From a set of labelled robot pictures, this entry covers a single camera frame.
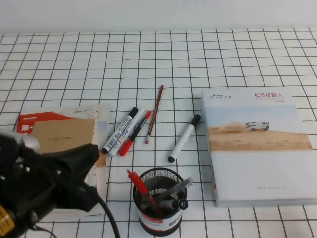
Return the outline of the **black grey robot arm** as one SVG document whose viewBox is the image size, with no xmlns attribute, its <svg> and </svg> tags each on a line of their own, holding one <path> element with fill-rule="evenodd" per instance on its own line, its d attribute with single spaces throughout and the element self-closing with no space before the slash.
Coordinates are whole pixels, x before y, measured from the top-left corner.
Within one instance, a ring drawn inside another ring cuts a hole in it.
<svg viewBox="0 0 317 238">
<path fill-rule="evenodd" d="M 17 238 L 53 209 L 89 212 L 98 203 L 85 178 L 99 157 L 97 145 L 41 154 L 18 133 L 0 133 L 0 236 Z"/>
</svg>

